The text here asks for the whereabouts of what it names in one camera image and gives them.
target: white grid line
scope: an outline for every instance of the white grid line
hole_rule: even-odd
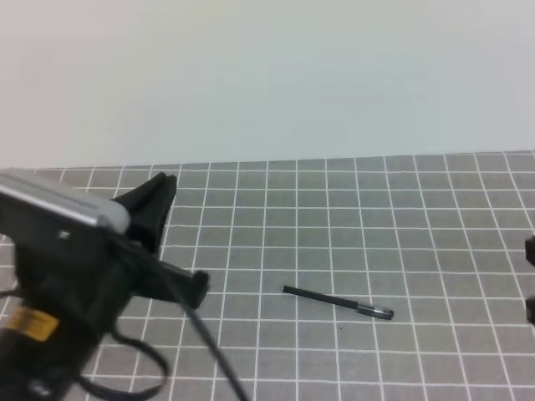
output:
[[[258,292],[210,292],[211,295],[222,295],[226,293],[227,295],[259,295]],[[280,295],[278,292],[264,292],[263,295]],[[369,294],[338,294],[338,293],[327,293],[327,295],[332,295],[334,297],[369,297]],[[521,301],[522,297],[445,297],[437,295],[414,295],[414,296],[402,296],[402,295],[388,295],[388,294],[372,294],[372,297],[385,297],[385,298],[411,298],[411,299],[498,299],[498,300],[510,300],[510,301]]]
[[[444,157],[444,161],[446,162],[446,170],[447,170],[448,166],[447,166],[446,157],[445,156],[443,156],[443,157]],[[449,172],[448,172],[448,180],[450,181],[450,185],[451,185],[451,177],[450,177]],[[456,206],[458,206],[459,204],[458,204],[457,198],[455,196],[454,196],[454,201],[456,203]],[[462,227],[465,228],[465,223],[462,220],[462,218],[461,218],[461,224],[462,224]],[[465,231],[465,238],[466,238],[466,243],[468,244],[468,247],[470,249],[470,255],[471,255],[472,263],[474,264],[474,266],[476,266],[476,260],[474,258],[473,251],[471,249],[470,237],[468,236],[468,233],[466,231]],[[477,277],[477,282],[479,284],[479,288],[480,288],[481,294],[485,294],[484,289],[483,289],[482,280],[481,280],[481,278],[479,276],[478,269],[476,269],[476,277]],[[482,299],[483,299],[483,302],[485,303],[485,309],[487,311],[488,317],[489,317],[491,323],[494,323],[494,319],[492,318],[491,310],[490,310],[490,308],[488,306],[487,299],[485,297],[483,297]],[[500,360],[502,362],[502,369],[503,369],[503,374],[505,375],[505,379],[506,379],[506,382],[507,382],[507,387],[509,388],[509,393],[511,394],[511,399],[514,401],[515,394],[512,391],[511,380],[509,378],[509,373],[507,371],[507,367],[506,367],[506,364],[505,364],[505,359],[503,358],[503,355],[502,355],[502,346],[500,345],[500,343],[498,341],[498,336],[497,336],[496,328],[494,327],[494,325],[491,325],[491,329],[492,329],[492,334],[494,336],[494,341],[496,341],[496,346],[497,346],[497,350],[498,350],[498,353],[499,353],[499,356],[500,356]]]
[[[231,252],[230,247],[232,244],[232,231],[234,228],[234,218],[236,215],[236,198],[237,198],[237,182],[238,182],[238,176],[236,174],[236,187],[234,190],[234,200],[233,200],[233,208],[232,208],[232,219],[231,219],[231,226],[230,226],[230,234],[228,236],[228,252],[227,252],[227,266],[225,268],[225,280],[223,282],[223,294],[222,294],[222,302],[221,302],[221,316],[219,319],[219,332],[217,333],[217,345],[221,345],[221,333],[222,333],[222,327],[223,327],[223,318],[225,313],[225,297],[227,294],[227,278],[228,278],[228,267],[230,266],[230,260],[231,260]],[[217,363],[214,361],[214,374],[213,374],[213,385],[211,386],[211,401],[215,401],[214,397],[216,395],[216,377],[217,377]]]
[[[164,345],[164,344],[153,344],[154,348],[158,349],[176,349],[175,345]],[[203,345],[183,345],[184,349],[205,349]],[[122,344],[105,344],[103,348],[128,348]],[[221,346],[221,349],[231,349],[231,350],[247,350],[255,351],[256,347],[238,347],[238,346]],[[265,351],[293,351],[293,347],[259,347],[258,349]],[[336,353],[335,348],[300,348],[299,351],[305,352],[318,352],[318,353]],[[353,348],[340,348],[339,353],[378,353],[378,354],[398,354],[398,355],[416,355],[415,351],[399,351],[394,349],[353,349]],[[456,355],[466,355],[472,357],[478,356],[487,356],[487,357],[499,357],[500,353],[453,353],[445,351],[420,351],[421,355],[438,355],[438,356],[456,356]],[[533,353],[502,353],[504,356],[508,357],[525,357],[525,358],[535,358]]]
[[[384,163],[386,165],[386,158],[385,157],[383,157],[383,161],[384,161]],[[388,181],[388,175],[386,175],[386,184],[390,188],[390,183]],[[389,192],[389,198],[390,198],[390,204],[393,205],[394,202],[392,202],[392,194],[391,194],[391,192]],[[395,221],[394,212],[392,211],[391,213],[392,213],[392,220],[394,222],[394,228],[397,228],[397,223]],[[407,295],[409,295],[409,286],[407,285],[407,276],[405,274],[405,263],[403,262],[403,254],[401,253],[400,237],[398,235],[397,229],[395,230],[395,240],[396,240],[396,243],[398,245],[398,252],[400,254],[401,271],[403,272],[403,282],[405,284],[405,293]],[[410,305],[410,302],[409,302],[409,315],[410,315],[410,321],[412,322],[412,335],[414,336],[414,339],[415,339],[416,355],[418,356],[418,365],[419,365],[419,368],[420,368],[421,381],[422,381],[422,383],[425,383],[424,368],[423,368],[423,364],[422,364],[422,361],[421,361],[421,355],[420,355],[420,345],[418,344],[418,337],[416,336],[416,326],[414,325],[415,318],[414,318],[413,313],[412,313],[412,306]],[[425,387],[425,385],[424,385],[424,400],[428,401],[427,388]]]
[[[503,152],[499,152],[499,153],[496,153],[495,155],[502,155]],[[87,171],[87,170],[91,170],[92,167],[85,167],[85,168],[68,168],[67,170],[69,171]],[[98,171],[119,171],[120,170],[120,167],[117,167],[116,169],[111,169],[111,168],[100,168],[100,167],[95,167],[96,170]],[[131,168],[125,168],[127,171],[147,171],[149,168],[144,168],[144,169],[131,169]],[[59,170],[62,170],[60,168],[58,169],[38,169],[38,170],[48,170],[48,171],[59,171]],[[158,170],[158,171],[178,171],[179,169],[159,169],[157,168],[157,166],[155,166],[155,170]],[[258,173],[258,172],[263,172],[263,171],[267,171],[267,172],[273,172],[273,173],[293,173],[295,172],[296,170],[272,170],[272,169],[254,169],[254,170],[229,170],[229,169],[225,169],[225,170],[216,170],[216,169],[199,169],[199,170],[191,170],[191,169],[182,169],[182,171],[185,171],[185,172],[195,172],[195,173],[206,173],[207,171],[212,171],[212,172],[217,172],[217,173],[236,173],[236,172],[242,172],[242,173]],[[298,173],[323,173],[325,170],[297,170]],[[354,173],[355,171],[354,170],[330,170],[330,169],[327,169],[327,171],[329,173]],[[445,170],[419,170],[418,173],[420,174],[425,174],[425,173],[445,173],[446,171]],[[388,174],[406,174],[406,173],[412,173],[414,174],[415,171],[414,170],[381,170],[381,171],[378,171],[378,170],[360,170],[359,173],[367,173],[367,174],[384,174],[384,173],[388,173]],[[456,171],[452,171],[451,173],[453,174],[470,174],[470,173],[476,173],[476,171],[474,170],[456,170]],[[482,171],[482,173],[507,173],[506,171],[504,170],[484,170]],[[518,174],[524,174],[524,173],[527,173],[527,174],[533,174],[535,173],[535,171],[525,171],[525,170],[514,170],[513,173],[518,173]]]
[[[295,160],[295,287],[299,287],[298,168],[298,161]],[[299,297],[295,297],[295,401],[299,401]]]
[[[194,247],[193,245],[168,245],[168,246],[165,246],[165,248],[176,248],[176,247],[184,247],[184,248],[192,248]],[[213,246],[213,245],[199,245],[200,248],[225,248],[226,246]],[[257,248],[257,249],[261,249],[262,248],[262,245],[250,245],[250,246],[244,246],[244,245],[240,245],[240,246],[231,246],[231,248]],[[293,249],[294,246],[264,246],[264,248],[287,248],[287,249]],[[329,247],[328,246],[300,246],[299,249],[328,249]],[[333,246],[333,249],[364,249],[362,246]],[[377,251],[392,251],[392,250],[395,250],[396,248],[391,248],[391,247],[379,247],[379,246],[367,246],[366,249],[369,249],[369,250],[377,250]],[[433,248],[414,248],[414,247],[404,247],[403,248],[404,251],[432,251]],[[469,251],[468,248],[437,248],[437,251]],[[476,249],[475,251],[478,251],[478,252],[504,252],[504,251],[509,251],[509,252],[520,252],[522,251],[521,248],[514,248],[514,249],[507,249],[507,250],[504,250],[504,249]]]
[[[222,228],[222,227],[228,227],[228,226],[224,226],[224,225],[212,225],[212,226],[205,226],[205,225],[195,225],[195,224],[171,224],[170,225],[171,227],[194,227],[194,228],[197,228],[197,227],[202,227],[202,228]],[[282,229],[286,229],[286,230],[292,230],[293,228],[295,228],[295,226],[264,226],[264,227],[267,227],[267,228],[282,228]],[[252,228],[252,229],[262,229],[262,226],[234,226],[234,228]],[[364,228],[365,230],[397,230],[397,231],[428,231],[428,230],[441,230],[441,231],[462,231],[462,229],[460,227],[397,227],[397,228],[394,228],[393,226],[391,227],[384,227],[384,226],[381,226],[381,227],[373,227],[373,226],[364,226],[364,227],[360,227],[360,226],[355,226],[355,227],[347,227],[347,226],[298,226],[298,228],[301,228],[301,229],[304,229],[304,230],[330,230],[332,228],[340,228],[340,229],[345,229],[345,230],[360,230],[361,228]],[[528,229],[526,227],[507,227],[507,228],[497,228],[497,227],[493,227],[493,228],[489,228],[489,227],[480,227],[480,228],[474,228],[474,227],[467,227],[466,228],[467,231],[528,231]]]
[[[417,171],[418,170],[418,165],[416,163],[416,157],[415,156],[412,156],[412,157],[413,157],[413,161],[415,163],[415,168],[416,168],[416,171]],[[416,177],[418,177],[417,178],[418,186],[421,188],[420,177],[418,175],[416,175]],[[427,221],[427,229],[429,230],[429,237],[431,238],[431,244],[433,246],[434,253],[435,253],[435,261],[436,261],[436,265],[437,265],[437,268],[438,268],[438,274],[439,274],[439,276],[441,278],[442,291],[444,292],[444,295],[446,295],[447,294],[446,285],[444,284],[444,277],[442,275],[441,261],[440,261],[440,259],[438,257],[438,252],[436,251],[435,239],[433,238],[433,233],[431,231],[431,223],[430,223],[427,211],[425,211],[425,220]],[[447,308],[447,311],[448,311],[448,317],[450,319],[450,322],[453,322],[453,315],[451,314],[450,303],[449,303],[449,301],[447,299],[446,299],[446,308]],[[456,354],[458,354],[458,356],[459,356],[458,358],[459,358],[459,364],[461,366],[462,379],[464,380],[465,385],[466,385],[466,396],[468,397],[468,400],[471,401],[471,394],[470,394],[470,390],[468,388],[468,379],[466,378],[466,369],[465,369],[465,365],[464,365],[464,363],[462,361],[461,347],[459,346],[459,339],[457,337],[457,331],[455,330],[455,327],[452,327],[451,331],[453,333],[453,339],[455,340],[455,347],[456,347],[456,351],[457,351]]]
[[[266,174],[266,188],[268,187],[268,174]],[[260,252],[260,282],[259,282],[259,288],[258,288],[258,315],[257,315],[257,346],[256,346],[256,357],[255,357],[255,366],[254,366],[254,386],[252,389],[252,399],[257,399],[257,379],[258,379],[258,354],[260,349],[260,313],[262,311],[262,293],[263,293],[263,271],[264,271],[264,246],[263,244],[266,242],[266,210],[267,210],[267,204],[268,204],[268,192],[265,191],[264,193],[264,207],[263,207],[263,227],[262,227],[262,250]]]
[[[59,176],[59,182],[62,182],[64,180],[65,171],[67,171],[67,169],[61,169],[61,175]]]
[[[13,290],[16,286],[17,286],[17,282],[14,282],[13,285],[11,286],[11,289]],[[3,307],[2,307],[2,314],[0,314],[0,319],[3,319],[4,317],[8,316],[8,315],[6,315],[6,311],[8,309],[8,304],[9,304],[9,301],[11,301],[11,298],[12,297],[6,297],[5,298],[5,301],[4,301],[4,304],[3,304]]]
[[[13,266],[0,266],[0,269],[13,269]],[[223,268],[221,267],[201,267],[201,269],[203,271],[206,271],[206,272],[221,272],[222,270],[224,270]],[[260,268],[257,267],[257,268],[230,268],[228,269],[230,272],[259,272],[260,271]],[[295,272],[295,269],[264,269],[268,272]],[[303,273],[313,273],[313,272],[320,272],[320,273],[329,273],[331,272],[330,270],[328,269],[299,269],[300,272],[303,272]],[[372,270],[372,271],[367,271],[365,269],[361,269],[361,270],[347,270],[347,269],[334,269],[334,272],[335,273],[367,273],[369,272],[370,274],[374,274],[374,273],[392,273],[392,274],[401,274],[401,270]],[[436,275],[443,275],[443,276],[449,276],[449,275],[452,275],[452,276],[475,276],[476,275],[476,271],[471,271],[471,272],[439,272],[438,270],[418,270],[418,271],[413,271],[413,272],[405,272],[406,275],[410,276],[410,275],[418,275],[418,274],[426,274],[426,275],[432,275],[432,274],[436,274]],[[480,272],[479,273],[480,276],[513,276],[513,275],[517,275],[517,276],[535,276],[535,271],[533,272]],[[222,292],[211,292],[211,294],[217,294],[217,293],[222,293]],[[247,294],[256,294],[256,292],[247,292]],[[371,294],[371,295],[374,295],[374,296],[383,296],[384,294]],[[418,296],[418,295],[414,295],[412,297],[426,297],[426,296]],[[462,297],[462,296],[448,296],[449,298],[467,298],[467,299],[475,299],[475,298],[481,298],[481,297],[476,297],[476,296],[471,296],[471,297]],[[522,298],[522,297],[486,297],[488,299],[519,299],[519,298]]]
[[[325,171],[325,198],[327,201],[327,227],[329,228],[329,266],[330,266],[330,273],[331,273],[331,291],[335,293],[334,290],[334,272],[333,272],[333,248],[332,248],[332,240],[331,240],[331,216],[329,212],[329,177],[327,171]],[[340,356],[339,356],[339,350],[338,350],[338,322],[336,319],[336,306],[332,306],[333,309],[333,330],[334,330],[334,348],[335,348],[335,359],[336,359],[336,378],[338,381],[337,391],[338,391],[338,400],[342,401],[342,388],[340,386]]]
[[[507,175],[508,173],[503,171],[500,174]],[[75,186],[74,188],[77,189],[77,190],[82,190],[84,187],[83,186],[82,187]],[[90,188],[92,190],[113,190],[114,189],[111,186],[90,186]],[[134,188],[135,188],[134,186],[121,186],[119,188],[119,190],[133,190]],[[178,188],[178,190],[203,190],[203,188],[201,188],[199,186],[189,186],[189,187]],[[222,187],[222,186],[214,186],[214,187],[208,187],[208,190],[230,191],[230,190],[233,190],[233,189],[232,188],[225,188],[225,187]],[[295,189],[294,188],[238,188],[237,190],[243,190],[243,191],[270,191],[270,190],[273,190],[273,191],[278,191],[278,192],[292,192]],[[297,188],[297,190],[300,190],[300,191],[303,191],[303,192],[322,192],[322,191],[325,191],[326,188],[320,188],[320,189],[318,189],[318,188]],[[333,191],[333,192],[355,192],[356,191],[356,189],[349,189],[349,188],[331,188],[329,190]],[[450,192],[452,192],[452,191],[483,192],[484,191],[484,187],[483,188],[479,188],[479,189],[475,189],[475,188],[422,188],[421,190],[425,191],[425,192],[448,192],[448,191],[450,191]],[[390,190],[390,192],[402,192],[402,191],[404,191],[404,192],[420,192],[421,190],[418,190],[418,189],[415,189],[415,188],[393,188],[393,189]],[[503,188],[487,188],[487,190],[492,190],[492,191],[495,191],[495,192],[512,192],[513,191],[511,189],[503,189]],[[525,190],[526,192],[535,192],[535,188],[526,188],[526,189],[522,189],[522,190]],[[371,189],[361,189],[361,191],[363,191],[363,192],[388,192],[389,190],[387,190],[385,188],[377,188],[377,189],[373,189],[373,190],[371,190]],[[230,206],[212,206],[212,207],[230,207]]]
[[[87,182],[87,185],[83,188],[84,192],[89,192],[89,186],[91,185],[91,180],[93,179],[94,174],[94,168],[91,169],[91,172],[89,173],[89,180]]]
[[[185,209],[201,209],[201,205],[175,205],[175,208],[185,208]],[[232,206],[204,206],[207,209],[232,209]],[[296,206],[268,206],[268,209],[294,209]],[[333,209],[340,209],[340,210],[352,210],[355,211],[359,208],[359,206],[336,206],[333,207]],[[260,206],[237,206],[237,209],[262,209]],[[325,209],[325,206],[299,206],[299,209]],[[388,209],[393,209],[395,211],[413,211],[418,210],[421,211],[422,209],[427,209],[430,211],[455,211],[457,208],[455,207],[414,207],[414,206],[361,206],[360,209],[363,211],[369,210],[369,211],[383,211]],[[488,211],[491,209],[491,207],[459,207],[460,211]],[[495,211],[519,211],[522,208],[520,207],[492,207]],[[535,207],[527,207],[526,208],[529,211],[535,210]]]
[[[356,172],[358,171],[357,169],[357,160],[355,159],[354,160],[354,169],[355,169],[355,179],[356,179],[356,182],[357,182],[357,196],[358,196],[358,200],[359,200],[359,219],[361,221],[361,236],[362,236],[362,247],[364,249],[364,266],[366,267],[366,280],[368,281],[368,292],[369,294],[371,294],[371,281],[369,279],[369,263],[368,263],[368,252],[366,251],[366,237],[364,235],[364,224],[362,224],[362,207],[361,207],[361,202],[360,202],[360,191],[358,190],[359,189],[359,179],[357,178],[357,175],[356,175]],[[374,302],[373,302],[373,299],[372,299],[372,296],[371,295],[368,295],[368,300],[369,300],[369,304],[370,305],[373,305]],[[375,325],[375,319],[371,319],[371,324],[372,324],[372,328],[373,328],[373,332],[374,332],[374,345],[375,345],[375,359],[377,361],[377,374],[379,376],[379,382],[380,382],[380,395],[381,395],[381,400],[384,401],[385,400],[385,386],[383,385],[383,369],[381,367],[381,358],[380,358],[380,354],[379,354],[379,340],[377,339],[377,327]]]
[[[97,378],[130,378],[128,375],[124,374],[96,374],[95,377]],[[139,378],[158,378],[157,376],[150,376],[150,375],[143,375],[139,376]],[[204,378],[204,377],[195,377],[195,376],[180,376],[176,377],[180,380],[198,380],[198,381],[211,381],[211,378]],[[216,378],[216,381],[224,381],[226,378]],[[243,382],[252,382],[254,378],[244,378]],[[293,378],[259,378],[257,380],[258,382],[264,382],[264,383],[293,383],[295,382],[295,379]],[[318,380],[318,379],[301,379],[299,380],[301,383],[337,383],[335,380]],[[349,380],[342,380],[341,384],[363,384],[363,385],[369,385],[369,386],[375,386],[379,385],[379,382],[359,382],[359,381],[349,381]],[[420,387],[420,386],[426,386],[426,387],[465,387],[464,383],[422,383],[422,382],[413,382],[413,383],[401,383],[401,382],[383,382],[386,386],[400,386],[400,387]],[[469,388],[503,388],[502,384],[468,384]],[[512,388],[535,388],[535,385],[529,385],[529,384],[512,384]]]
[[[145,317],[120,317],[120,319],[132,319],[132,320],[140,320],[145,319]],[[149,317],[149,319],[157,319],[157,320],[183,320],[183,317]],[[219,322],[219,317],[204,317],[203,320],[205,321],[213,321],[213,322]],[[225,322],[256,322],[257,319],[251,319],[251,318],[225,318],[223,319]],[[295,322],[295,319],[283,319],[283,318],[263,318],[263,322]],[[309,323],[331,323],[331,320],[324,320],[324,319],[300,319],[300,322],[309,322]],[[338,320],[338,323],[351,323],[351,324],[371,324],[371,322],[359,322],[355,320]],[[410,322],[389,322],[389,325],[408,325],[412,324]],[[456,327],[456,326],[465,326],[465,327],[526,327],[526,323],[445,323],[445,322],[415,322],[415,326],[450,326],[450,327]]]

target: cable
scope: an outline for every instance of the cable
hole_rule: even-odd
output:
[[[184,313],[190,318],[191,324],[198,332],[202,341],[210,350],[211,355],[217,360],[219,367],[227,377],[228,382],[230,383],[239,401],[248,401],[249,397],[245,394],[245,390],[243,390],[243,387],[240,384],[236,373],[232,369],[230,363],[227,361],[227,358],[225,358],[219,347],[214,342],[210,332],[206,328],[206,325],[195,313],[195,311],[190,308],[187,302],[185,302],[185,299],[182,294],[171,285],[171,280],[168,280],[168,277],[166,276],[167,272],[162,267],[163,262],[157,261],[150,253],[145,251],[143,248],[133,244],[128,239],[119,234],[115,234],[110,231],[105,231],[105,235],[123,251],[126,251],[132,256],[135,255],[142,259],[144,261],[144,263],[141,264],[143,267],[150,267],[151,269],[153,269],[152,271],[155,272],[155,274],[158,276],[158,279],[164,286],[164,288],[173,297],[175,302],[181,305],[181,308]]]
[[[5,297],[20,297],[21,291],[19,288],[15,288],[13,290],[2,290],[0,291],[0,299]]]
[[[160,384],[139,391],[138,393],[128,393],[126,391],[107,388],[98,383],[93,383],[81,375],[76,378],[77,383],[89,394],[106,401],[147,401],[150,398],[154,398],[164,388],[167,379],[169,378],[169,364],[166,359],[156,351],[156,349],[144,341],[122,335],[117,331],[117,327],[114,327],[111,330],[111,337],[118,344],[135,348],[152,360],[152,362],[154,362],[161,370],[162,380]]]

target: gray grid mat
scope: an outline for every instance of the gray grid mat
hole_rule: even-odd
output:
[[[535,294],[522,251],[533,152],[38,173],[112,197],[161,170],[179,177],[162,257],[210,272],[200,314],[257,401],[535,399],[522,303]],[[0,265],[9,252],[4,240]],[[10,273],[0,269],[3,287]],[[282,284],[392,307],[395,319],[298,300]],[[179,308],[135,299],[120,326],[174,366],[158,400],[234,399]],[[109,341],[85,372],[123,389],[157,381]]]

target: black object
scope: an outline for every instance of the black object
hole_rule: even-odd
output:
[[[161,173],[115,200],[131,214],[126,236],[117,236],[154,260],[151,268],[119,249],[102,229],[0,196],[0,231],[15,242],[18,279],[16,290],[0,296],[23,299],[12,326],[0,330],[2,401],[59,401],[75,381],[110,401],[143,401],[158,394],[169,373],[167,361],[148,344],[122,336],[115,322],[134,295],[174,302],[168,291],[173,287],[188,310],[206,295],[206,273],[191,274],[168,264],[160,271],[150,255],[160,247],[175,191],[176,177]],[[68,237],[58,236],[61,231]],[[160,386],[124,393],[79,376],[108,332],[160,367]]]
[[[377,317],[384,320],[392,320],[394,317],[394,311],[386,307],[375,307],[367,303],[350,301],[349,299],[343,299],[338,297],[331,297],[330,295],[324,295],[317,292],[302,290],[300,288],[283,286],[283,292],[287,294],[297,295],[299,297],[305,297],[315,299],[316,301],[331,303],[340,307],[348,307],[354,309],[357,313],[361,313],[366,316]]]
[[[535,266],[535,236],[526,240],[526,259]],[[535,325],[535,296],[526,299],[527,321]]]

